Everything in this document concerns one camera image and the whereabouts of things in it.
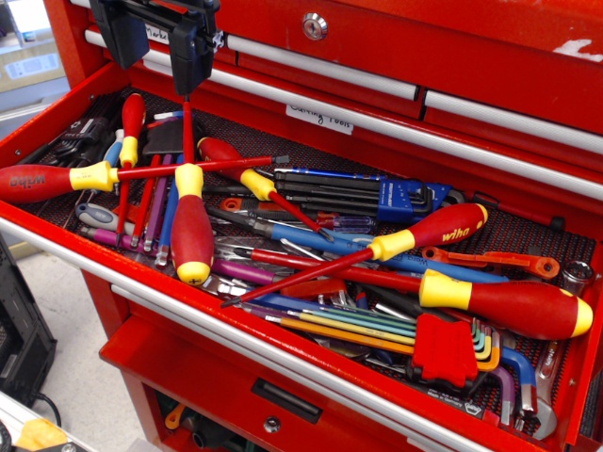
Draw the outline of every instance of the tool chest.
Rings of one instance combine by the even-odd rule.
[[[91,118],[107,99],[121,105],[140,94],[147,124],[182,109],[161,30],[147,29],[149,53],[124,70],[86,0],[45,3],[73,89],[0,143],[2,168]],[[537,253],[590,266],[581,298],[593,310],[592,326],[562,341],[549,382],[557,426],[543,440],[534,436],[540,417],[527,416],[523,428],[514,417],[500,422],[505,396],[493,376],[469,395],[430,389],[409,381],[408,368],[354,360],[243,309],[221,309],[224,298],[180,282],[171,265],[157,269],[154,257],[95,243],[72,214],[79,192],[1,202],[0,227],[82,268],[107,335],[101,358],[122,371],[147,439],[162,450],[196,450],[212,444],[207,438],[222,438],[216,446],[230,450],[597,450],[602,22],[589,2],[223,0],[216,23],[224,45],[211,78],[190,95],[197,132],[244,157],[288,155],[292,168],[386,174],[480,202],[483,229],[443,247],[449,252]],[[52,157],[50,146],[35,163]],[[228,182],[208,171],[204,185]],[[144,181],[132,181],[130,203],[138,205],[143,190]],[[204,192],[208,207],[226,197]],[[120,200],[104,192],[93,202],[116,209]],[[378,223],[374,234],[404,228]],[[217,244],[283,250],[234,224],[212,228]],[[421,250],[408,255],[419,259]],[[561,272],[546,283],[567,284]],[[380,301],[369,297],[371,305]],[[545,297],[538,302],[549,309]],[[547,318],[530,322],[536,328]],[[549,352],[547,340],[503,336],[532,366]],[[503,367],[518,400],[518,376]],[[167,428],[166,412],[178,404],[195,414]],[[202,419],[215,424],[202,431]]]

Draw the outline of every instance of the drawer label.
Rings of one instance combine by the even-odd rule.
[[[329,118],[328,116],[315,113],[314,111],[306,110],[305,108],[299,108],[298,106],[287,105],[286,115],[298,120],[311,122],[327,129],[341,132],[342,134],[351,135],[354,130],[354,126],[349,122],[336,120],[335,118]]]
[[[162,44],[170,44],[168,40],[168,32],[160,30],[156,26],[145,24],[147,29],[147,38],[150,40],[156,40]]]

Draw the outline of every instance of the red tool chest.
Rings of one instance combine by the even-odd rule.
[[[45,3],[73,89],[0,143],[2,167],[51,141],[100,95],[141,92],[157,111],[181,102],[161,39],[125,71],[86,0]],[[603,15],[594,3],[223,0],[216,19],[225,46],[190,100],[243,155],[288,153],[305,166],[487,194],[498,209],[486,248],[538,245],[603,271]],[[147,438],[163,450],[199,444],[189,430],[165,427],[157,393],[268,450],[600,447],[600,278],[583,294],[593,326],[567,341],[555,381],[557,428],[538,441],[221,309],[143,257],[61,228],[72,204],[60,197],[37,215],[2,202],[0,228],[82,268],[107,334],[101,357],[122,370]],[[564,229],[543,225],[552,218]],[[535,363],[542,346],[523,351]],[[481,402],[500,413],[492,387]]]

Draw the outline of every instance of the red and yellow screwdriver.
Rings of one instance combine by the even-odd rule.
[[[544,282],[463,282],[428,269],[419,301],[426,308],[457,308],[482,315],[541,340],[576,337],[593,324],[593,310],[583,299]]]
[[[217,138],[206,137],[198,143],[201,156],[205,160],[230,160],[241,158],[241,154],[229,143]],[[226,177],[240,182],[252,191],[253,195],[259,201],[272,201],[283,207],[289,214],[293,215],[315,233],[322,235],[329,241],[334,239],[329,233],[315,221],[305,215],[297,206],[291,204],[283,196],[276,192],[274,183],[258,174],[255,170],[249,169],[229,169],[221,172]]]
[[[144,99],[140,94],[130,94],[123,103],[122,123],[123,123],[123,145],[120,152],[120,162],[124,170],[133,168],[139,161],[139,136],[146,116],[146,107]],[[117,242],[118,248],[122,243],[123,225],[128,211],[128,194],[130,192],[130,181],[122,181],[120,187],[120,210],[117,223]]]
[[[314,259],[274,251],[244,251],[242,255],[254,261],[297,269],[320,264]],[[462,282],[431,269],[419,279],[356,266],[338,270],[332,276],[418,293],[424,308],[462,309],[534,339],[569,339],[585,333],[593,324],[593,310],[584,300],[545,282]]]
[[[259,287],[240,297],[224,301],[221,307],[226,308],[240,302],[256,299],[292,284],[303,283],[318,276],[335,273],[337,270],[353,266],[362,261],[370,259],[386,261],[413,248],[459,242],[481,229],[487,219],[486,209],[479,204],[453,204],[436,210],[408,229],[375,237],[364,250],[353,252],[315,268],[307,268],[278,282]]]
[[[195,145],[188,96],[183,104],[184,165],[175,172],[178,205],[171,226],[171,259],[178,278],[190,285],[203,284],[214,259],[214,235],[202,199],[204,172],[193,165]]]
[[[269,155],[240,160],[196,162],[204,171],[228,170],[271,165]],[[180,165],[132,169],[111,168],[102,161],[85,168],[59,168],[48,165],[16,165],[0,169],[0,201],[27,204],[46,201],[77,190],[112,191],[118,182],[171,176]]]

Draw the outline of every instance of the orange wrench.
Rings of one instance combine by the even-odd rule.
[[[484,254],[462,254],[444,251],[436,247],[425,247],[422,254],[425,259],[456,266],[514,266],[544,280],[555,278],[560,270],[559,262],[552,257],[532,256],[517,252],[487,251]]]

